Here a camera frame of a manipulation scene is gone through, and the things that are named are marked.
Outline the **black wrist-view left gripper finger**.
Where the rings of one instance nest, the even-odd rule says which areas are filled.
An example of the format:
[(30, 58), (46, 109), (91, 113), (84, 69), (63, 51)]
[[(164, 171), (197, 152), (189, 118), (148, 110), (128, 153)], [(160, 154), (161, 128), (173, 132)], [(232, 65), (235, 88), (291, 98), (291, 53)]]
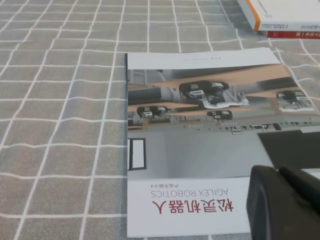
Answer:
[(320, 180), (301, 169), (255, 165), (246, 210), (253, 240), (318, 240)]

